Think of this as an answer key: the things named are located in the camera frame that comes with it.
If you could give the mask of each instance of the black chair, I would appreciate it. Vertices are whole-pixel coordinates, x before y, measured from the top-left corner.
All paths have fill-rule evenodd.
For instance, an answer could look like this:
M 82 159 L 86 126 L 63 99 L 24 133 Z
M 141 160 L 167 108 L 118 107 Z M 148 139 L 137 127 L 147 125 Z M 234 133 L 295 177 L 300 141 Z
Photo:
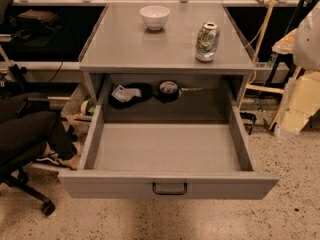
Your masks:
M 49 108 L 49 101 L 46 98 L 42 98 L 41 94 L 22 94 L 18 96 L 14 96 L 12 98 L 8 98 L 5 100 L 0 100 L 0 107 L 4 106 L 15 106 L 16 104 L 14 100 L 21 99 L 23 100 L 23 105 L 21 107 L 15 107 L 16 109 L 16 116 L 22 117 L 24 113 L 29 112 L 29 110 L 46 110 Z M 46 197 L 45 195 L 39 193 L 32 187 L 28 186 L 28 176 L 23 171 L 23 167 L 30 162 L 34 161 L 36 158 L 41 156 L 39 153 L 39 149 L 41 145 L 44 145 L 44 142 L 36 143 L 28 147 L 26 150 L 21 151 L 21 153 L 14 155 L 14 156 L 0 156 L 0 184 L 5 183 L 9 187 L 15 187 L 23 192 L 31 195 L 32 197 L 40 200 L 43 204 L 41 206 L 41 212 L 48 216 L 55 210 L 55 205 L 52 201 Z M 13 172 L 19 171 L 17 177 L 13 176 Z

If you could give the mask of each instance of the silver can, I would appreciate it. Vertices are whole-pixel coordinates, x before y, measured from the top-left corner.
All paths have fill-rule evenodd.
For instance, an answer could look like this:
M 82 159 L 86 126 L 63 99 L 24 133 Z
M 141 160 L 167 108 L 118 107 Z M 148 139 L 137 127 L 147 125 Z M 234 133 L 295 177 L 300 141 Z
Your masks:
M 213 22 L 203 23 L 197 37 L 196 58 L 212 61 L 218 47 L 220 28 Z

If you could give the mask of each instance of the terrazzo floor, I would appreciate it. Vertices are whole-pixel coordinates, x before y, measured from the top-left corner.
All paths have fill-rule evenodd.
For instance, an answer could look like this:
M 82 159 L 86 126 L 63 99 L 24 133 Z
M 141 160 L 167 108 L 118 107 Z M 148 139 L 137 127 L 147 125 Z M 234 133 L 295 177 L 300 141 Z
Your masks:
M 27 167 L 30 185 L 56 211 L 0 186 L 0 239 L 320 239 L 320 131 L 313 121 L 297 137 L 280 140 L 263 126 L 274 106 L 247 107 L 258 121 L 250 135 L 260 171 L 280 176 L 259 201 L 72 199 L 57 173 Z

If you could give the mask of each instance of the drawer handle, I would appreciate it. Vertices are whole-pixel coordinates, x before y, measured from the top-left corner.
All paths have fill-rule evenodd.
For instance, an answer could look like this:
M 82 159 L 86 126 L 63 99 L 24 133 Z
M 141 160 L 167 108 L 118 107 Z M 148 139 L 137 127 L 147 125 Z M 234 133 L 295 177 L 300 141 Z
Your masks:
M 171 196 L 181 196 L 188 192 L 188 185 L 187 183 L 183 184 L 183 190 L 177 192 L 170 192 L 170 191 L 159 191 L 157 190 L 157 183 L 153 183 L 153 192 L 157 195 L 171 195 Z

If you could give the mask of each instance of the bowl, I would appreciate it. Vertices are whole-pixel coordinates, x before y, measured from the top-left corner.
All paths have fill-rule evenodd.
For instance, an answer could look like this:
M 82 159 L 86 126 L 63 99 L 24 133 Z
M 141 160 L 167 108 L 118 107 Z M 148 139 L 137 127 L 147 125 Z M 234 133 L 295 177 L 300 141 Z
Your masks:
M 140 10 L 140 15 L 146 26 L 151 30 L 160 30 L 169 18 L 170 10 L 164 6 L 152 5 Z

